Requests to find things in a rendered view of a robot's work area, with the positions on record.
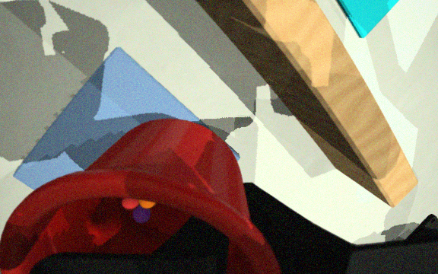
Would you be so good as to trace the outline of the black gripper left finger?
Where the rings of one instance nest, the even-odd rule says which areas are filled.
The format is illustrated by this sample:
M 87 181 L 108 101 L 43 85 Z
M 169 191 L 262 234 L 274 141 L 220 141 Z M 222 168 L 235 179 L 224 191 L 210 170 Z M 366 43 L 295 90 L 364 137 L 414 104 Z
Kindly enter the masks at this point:
M 229 241 L 192 215 L 153 253 L 54 253 L 30 274 L 227 274 Z

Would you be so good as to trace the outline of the red marble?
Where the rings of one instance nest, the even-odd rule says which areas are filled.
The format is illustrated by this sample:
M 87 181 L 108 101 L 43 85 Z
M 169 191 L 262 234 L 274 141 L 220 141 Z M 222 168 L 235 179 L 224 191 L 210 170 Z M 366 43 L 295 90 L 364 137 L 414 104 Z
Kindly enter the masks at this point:
M 139 199 L 122 198 L 122 206 L 126 210 L 129 210 L 129 211 L 134 210 L 134 209 L 138 208 L 139 205 L 140 205 Z

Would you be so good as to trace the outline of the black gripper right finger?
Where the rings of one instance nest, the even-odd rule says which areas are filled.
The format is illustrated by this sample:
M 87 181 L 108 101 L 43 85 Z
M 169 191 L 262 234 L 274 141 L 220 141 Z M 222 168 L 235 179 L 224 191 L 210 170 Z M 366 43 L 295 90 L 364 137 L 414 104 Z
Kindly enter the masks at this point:
M 251 222 L 270 243 L 282 274 L 438 274 L 438 236 L 356 245 L 258 185 L 243 185 Z

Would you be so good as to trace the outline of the light wooden beam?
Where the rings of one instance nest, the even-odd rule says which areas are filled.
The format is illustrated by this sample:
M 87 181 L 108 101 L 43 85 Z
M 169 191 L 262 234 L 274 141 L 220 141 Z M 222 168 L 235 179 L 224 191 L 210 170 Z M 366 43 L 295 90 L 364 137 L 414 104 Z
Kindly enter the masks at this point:
M 335 169 L 395 207 L 417 178 L 316 0 L 196 0 Z

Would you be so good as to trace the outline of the purple marble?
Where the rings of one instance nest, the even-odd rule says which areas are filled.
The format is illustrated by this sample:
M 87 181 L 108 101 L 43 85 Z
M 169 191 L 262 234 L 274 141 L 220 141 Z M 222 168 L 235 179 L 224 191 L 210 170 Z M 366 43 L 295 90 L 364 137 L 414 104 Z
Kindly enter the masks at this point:
M 150 209 L 144 209 L 141 205 L 133 210 L 133 218 L 140 223 L 145 223 L 151 216 Z

